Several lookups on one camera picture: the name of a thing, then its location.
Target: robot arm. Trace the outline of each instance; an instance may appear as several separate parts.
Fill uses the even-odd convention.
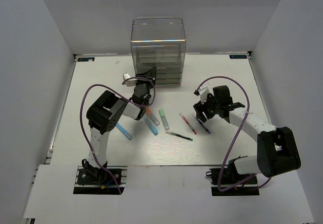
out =
[[[136,76],[149,79],[155,84],[156,68]],[[151,98],[150,90],[152,88],[151,83],[140,79],[130,79],[127,82],[129,82],[128,84],[126,83],[127,86],[135,86],[134,93],[130,100],[139,105],[149,105],[149,100]],[[102,164],[103,167],[107,166],[106,148],[109,134],[118,123],[120,117],[124,115],[138,121],[144,116],[145,112],[145,107],[135,106],[134,104],[117,97],[109,90],[106,90],[89,108],[86,117],[89,120],[91,130],[90,142],[98,162]],[[82,166],[97,183],[100,183],[105,179],[106,173],[97,165],[91,150],[88,157],[82,161]]]
[[[213,95],[208,88],[201,86],[194,92],[200,95],[200,101],[193,107],[196,117],[206,122],[219,115],[228,123],[237,127],[245,117],[245,106],[233,103],[227,86],[213,88]],[[288,127],[277,128],[248,113],[242,130],[257,143],[257,156],[238,157],[229,161],[228,170],[234,181],[249,174],[262,173],[273,177],[300,168],[295,139]]]

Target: marker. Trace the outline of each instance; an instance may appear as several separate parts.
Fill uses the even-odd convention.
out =
[[[156,116],[150,111],[148,107],[146,107],[146,114],[147,116],[154,122],[156,126],[160,124],[159,120],[156,118]]]
[[[208,130],[208,128],[205,127],[205,125],[203,124],[203,122],[197,118],[193,113],[192,116],[200,123],[200,125],[210,134],[211,132]]]
[[[144,120],[145,120],[147,126],[149,127],[149,129],[151,130],[151,132],[155,136],[157,136],[158,135],[158,131],[157,131],[156,127],[153,126],[153,124],[151,123],[151,121],[147,117],[144,117]]]
[[[161,122],[163,123],[164,129],[169,130],[170,126],[168,125],[168,122],[167,122],[167,119],[166,119],[166,116],[165,116],[165,113],[164,113],[163,109],[160,109],[158,111],[158,113],[159,113],[159,116],[161,118]]]
[[[178,113],[180,115],[180,117],[186,122],[186,124],[190,127],[190,129],[194,132],[194,134],[197,134],[197,132],[194,130],[194,128],[192,127],[192,125],[188,122],[188,120],[185,118],[185,116],[179,112]]]
[[[119,123],[117,123],[116,127],[123,135],[125,135],[126,138],[128,138],[128,140],[132,139],[132,136]]]
[[[177,133],[175,133],[175,132],[165,131],[165,133],[166,133],[166,134],[168,134],[168,135],[171,135],[171,136],[176,136],[176,137],[180,137],[180,138],[183,138],[183,139],[186,139],[186,140],[189,140],[189,141],[193,141],[193,139],[192,139],[192,138],[185,137],[185,136],[183,136],[183,135],[181,135],[181,134],[177,134]]]

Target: purple cable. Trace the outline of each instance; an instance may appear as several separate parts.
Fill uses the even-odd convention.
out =
[[[248,181],[248,180],[250,180],[250,179],[252,179],[254,176],[256,176],[255,174],[252,174],[252,175],[250,175],[250,176],[248,176],[248,177],[246,177],[245,179],[243,179],[243,180],[241,180],[241,181],[239,181],[239,182],[237,182],[237,183],[235,183],[235,184],[233,184],[233,185],[231,185],[231,186],[229,186],[229,187],[226,187],[226,188],[224,188],[224,189],[221,189],[221,179],[222,179],[222,176],[223,176],[223,171],[224,171],[224,167],[225,167],[225,165],[226,165],[226,162],[227,162],[227,160],[228,160],[228,158],[229,158],[229,155],[230,155],[230,152],[231,152],[231,150],[232,150],[232,148],[233,148],[233,145],[234,145],[234,143],[236,142],[236,140],[237,140],[237,138],[238,138],[238,135],[239,135],[239,133],[241,132],[241,130],[242,130],[242,127],[243,127],[243,125],[244,125],[244,123],[246,122],[246,120],[247,120],[247,117],[248,117],[248,114],[249,114],[249,109],[250,109],[250,101],[249,101],[249,97],[248,97],[248,94],[247,94],[247,92],[245,91],[245,89],[241,86],[241,84],[239,84],[237,81],[235,81],[234,79],[232,79],[232,78],[229,78],[229,77],[226,77],[226,76],[213,76],[213,77],[209,77],[209,78],[207,78],[207,79],[205,79],[197,88],[196,88],[196,91],[206,82],[206,81],[208,81],[208,80],[210,80],[210,79],[218,79],[218,78],[222,78],[222,79],[228,79],[228,80],[230,80],[230,81],[232,81],[232,82],[234,82],[235,84],[237,84],[239,87],[240,87],[240,89],[243,91],[243,93],[244,93],[244,95],[246,96],[246,99],[247,99],[247,111],[246,111],[246,115],[244,116],[244,118],[243,118],[243,120],[242,120],[242,122],[241,122],[241,124],[240,124],[240,126],[239,126],[239,128],[238,128],[238,130],[237,130],[237,132],[236,132],[236,134],[235,134],[235,136],[234,136],[234,138],[232,139],[232,142],[231,142],[231,144],[230,144],[230,147],[229,147],[229,149],[228,149],[228,152],[227,152],[227,154],[226,154],[226,156],[224,157],[224,160],[223,160],[223,163],[222,163],[222,166],[221,166],[221,169],[220,169],[220,174],[219,174],[219,178],[218,178],[218,190],[220,191],[220,192],[225,192],[225,191],[227,191],[227,190],[230,190],[230,189],[232,189],[232,188],[234,188],[234,187],[236,187],[236,186],[238,186],[238,185],[241,185],[241,184],[243,184],[244,182],[246,182],[246,181]],[[261,187],[263,187],[264,185],[266,185],[268,182],[270,181],[270,178],[264,183],[264,184],[262,184],[261,186],[259,186],[258,188],[261,188]]]
[[[126,97],[122,96],[121,94],[117,93],[115,90],[111,89],[110,87],[107,87],[107,86],[105,86],[105,85],[103,85],[103,84],[93,84],[93,85],[91,85],[91,86],[86,90],[86,92],[85,92],[85,94],[84,94],[84,96],[83,96],[82,103],[81,103],[81,108],[80,108],[80,124],[81,124],[82,133],[83,133],[83,135],[84,135],[84,137],[85,137],[85,140],[86,140],[87,144],[89,145],[89,147],[90,147],[90,149],[91,149],[91,152],[92,152],[92,154],[93,154],[94,161],[96,162],[96,164],[97,164],[101,169],[103,169],[104,171],[106,171],[106,172],[107,172],[107,173],[112,177],[113,181],[115,182],[115,184],[116,184],[116,186],[117,186],[117,188],[118,188],[119,194],[121,194],[121,190],[120,190],[119,184],[118,184],[118,182],[117,182],[117,180],[116,180],[115,176],[114,176],[114,175],[113,175],[113,174],[112,174],[108,169],[106,169],[105,167],[103,167],[103,166],[99,163],[99,161],[97,160],[97,158],[96,158],[96,155],[95,155],[95,153],[94,153],[94,149],[93,149],[93,147],[92,147],[92,144],[91,144],[90,140],[88,139],[88,137],[87,137],[87,135],[86,135],[86,133],[85,133],[85,129],[84,129],[84,126],[83,126],[83,119],[82,119],[82,116],[83,116],[83,108],[84,108],[84,102],[85,102],[86,96],[87,96],[87,94],[89,93],[89,91],[90,91],[92,88],[96,87],[96,86],[101,86],[101,87],[103,87],[103,88],[106,88],[106,89],[108,89],[108,90],[112,91],[114,94],[116,94],[116,95],[120,96],[122,99],[124,99],[124,100],[126,100],[126,101],[128,101],[128,102],[130,102],[130,103],[132,103],[132,104],[134,104],[134,105],[136,105],[136,106],[138,106],[138,107],[149,107],[149,106],[151,106],[151,105],[152,105],[152,103],[155,101],[155,95],[156,95],[156,89],[155,89],[154,84],[153,84],[149,79],[146,79],[146,78],[144,78],[144,77],[139,77],[139,76],[138,76],[138,77],[131,77],[131,78],[128,78],[128,79],[126,79],[125,81],[123,81],[123,82],[122,82],[122,84],[124,84],[126,81],[128,81],[128,80],[130,80],[130,79],[144,79],[144,80],[148,81],[148,82],[152,85],[152,87],[153,87],[153,98],[152,98],[152,101],[151,101],[151,103],[150,103],[150,104],[148,104],[148,105],[140,105],[140,104],[136,104],[136,103],[132,102],[131,100],[128,100]]]

